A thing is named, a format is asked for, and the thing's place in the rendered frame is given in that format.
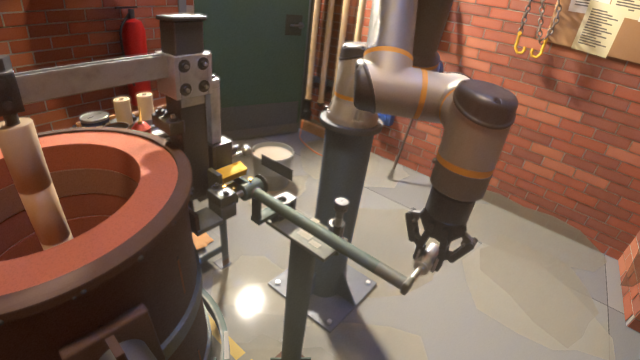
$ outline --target machine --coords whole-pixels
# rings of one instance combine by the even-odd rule
[[[211,55],[203,48],[203,15],[159,15],[162,52],[155,54],[19,74],[5,66],[0,80],[10,91],[0,93],[0,100],[13,106],[2,110],[6,121],[0,131],[19,126],[15,114],[22,103],[158,80],[167,111],[154,125],[168,139],[117,129],[41,136],[63,208],[69,194],[115,196],[96,171],[120,174],[113,176],[121,182],[116,187],[121,200],[104,211],[102,221],[83,228],[67,214],[74,238],[64,244],[46,251],[32,247],[0,261],[2,274],[29,269],[0,280],[0,352],[16,359],[229,359],[224,318],[202,291],[199,259],[187,245],[191,232],[220,226],[222,245],[206,258],[221,253],[219,267],[229,266],[225,221],[236,215],[239,200],[252,201],[252,221],[291,240],[288,274],[272,284],[286,296],[285,360],[302,358],[308,313],[330,331],[373,290],[354,285],[351,279],[358,274],[347,267],[348,258],[406,294],[419,275],[471,251],[477,240],[467,234],[466,223],[487,189],[517,100],[498,86],[430,71],[437,66],[450,7],[451,0],[374,1],[368,43],[342,47],[331,105],[321,115],[327,131],[314,218],[295,210],[295,196],[269,195],[264,177],[245,176],[246,167],[233,163],[232,141],[220,132],[220,79],[211,73]],[[350,243],[372,139],[382,129],[376,112],[441,121],[445,128],[427,205],[406,215],[409,239],[416,244],[410,276]],[[80,149],[102,160],[75,165]],[[13,205],[7,212],[2,202],[0,226],[37,238],[28,221],[7,225],[14,216],[26,217],[16,202],[24,192],[8,180],[8,162],[0,157],[0,199],[12,199]],[[262,162],[291,178],[290,169],[266,156]],[[68,186],[89,174],[98,185]],[[208,207],[196,210],[205,199]],[[77,218],[87,217],[82,208],[77,211]],[[133,223],[135,211],[149,214]],[[450,249],[459,238],[462,245]],[[13,241],[23,239],[16,235]],[[61,261],[65,258],[74,261]],[[43,277],[48,266],[52,271]],[[208,316],[220,331],[220,349],[212,345]],[[26,333],[32,328],[48,340],[30,346]]]

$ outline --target red fire extinguisher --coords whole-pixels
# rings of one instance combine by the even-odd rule
[[[122,26],[120,27],[120,42],[122,44],[122,50],[124,51],[124,54],[127,56],[146,55],[147,33],[144,29],[142,21],[136,19],[133,7],[119,8],[129,8],[127,19],[122,23]],[[129,98],[131,99],[131,105],[133,107],[138,106],[136,94],[145,91],[151,91],[151,83],[148,81],[129,84]]]

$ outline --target green door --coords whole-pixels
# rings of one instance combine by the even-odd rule
[[[195,1],[195,12],[207,15],[204,47],[220,77],[224,135],[243,139],[298,129],[310,1]]]

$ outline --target concrete floor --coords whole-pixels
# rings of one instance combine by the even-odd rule
[[[305,139],[322,151],[320,139],[308,134]],[[298,194],[297,208],[313,215],[320,157],[297,134],[247,143],[265,140],[294,147],[290,190]],[[251,167],[250,158],[241,160]],[[390,168],[390,161],[372,154],[353,244],[408,275],[414,247],[404,214],[424,207],[430,182],[403,167],[396,172],[402,182],[391,182]],[[238,345],[232,351],[236,360],[269,359],[282,345],[285,299],[267,282],[286,269],[289,240],[251,222],[250,213],[250,203],[241,201],[238,215],[228,221],[232,265],[223,271],[203,268],[205,288],[220,304]],[[476,204],[468,231],[481,244],[420,278],[406,296],[350,263],[378,286],[331,333],[307,319],[304,355],[314,360],[640,359],[640,333],[625,326],[616,260],[487,201]],[[217,230],[210,235],[219,239]]]

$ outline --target yellow hook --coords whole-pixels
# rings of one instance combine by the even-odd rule
[[[513,50],[516,52],[516,54],[524,54],[524,52],[527,51],[527,48],[525,46],[522,47],[522,50],[518,50],[518,43],[520,42],[520,36],[522,36],[522,31],[518,31],[516,42],[513,44]]]
[[[534,59],[537,59],[540,57],[540,55],[542,55],[542,50],[544,50],[544,46],[547,45],[547,39],[544,39],[544,41],[542,42],[542,46],[540,46],[540,51],[538,51],[537,55],[533,54],[533,49],[531,49],[531,51],[529,52],[529,54],[531,54],[531,57]]]

